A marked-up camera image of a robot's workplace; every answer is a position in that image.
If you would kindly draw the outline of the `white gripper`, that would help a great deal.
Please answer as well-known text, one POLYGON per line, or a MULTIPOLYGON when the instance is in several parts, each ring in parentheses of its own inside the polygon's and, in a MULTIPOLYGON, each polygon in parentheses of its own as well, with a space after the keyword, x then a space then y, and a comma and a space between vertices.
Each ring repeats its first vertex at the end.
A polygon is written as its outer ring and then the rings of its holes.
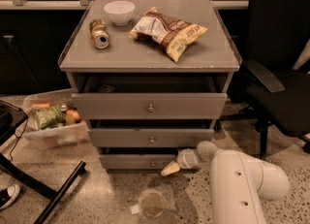
POLYGON ((178 152, 176 162, 171 161, 162 171, 162 176, 168 176, 177 173, 182 169, 192 169, 199 165, 201 159, 194 149, 187 148, 178 152))

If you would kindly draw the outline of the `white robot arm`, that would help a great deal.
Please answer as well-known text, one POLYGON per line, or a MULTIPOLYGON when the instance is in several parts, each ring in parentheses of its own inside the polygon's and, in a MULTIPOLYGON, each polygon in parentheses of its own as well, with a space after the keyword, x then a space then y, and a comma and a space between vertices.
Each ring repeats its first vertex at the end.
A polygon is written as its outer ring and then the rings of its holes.
MULTIPOLYGON (((309 43, 253 44, 243 62, 248 85, 238 88, 261 118, 285 135, 305 138, 310 126, 310 79, 302 68, 309 43)), ((262 200, 279 200, 289 191, 279 167, 235 150, 203 141, 181 150, 162 174, 192 169, 210 160, 210 193, 214 224, 266 224, 262 200)))

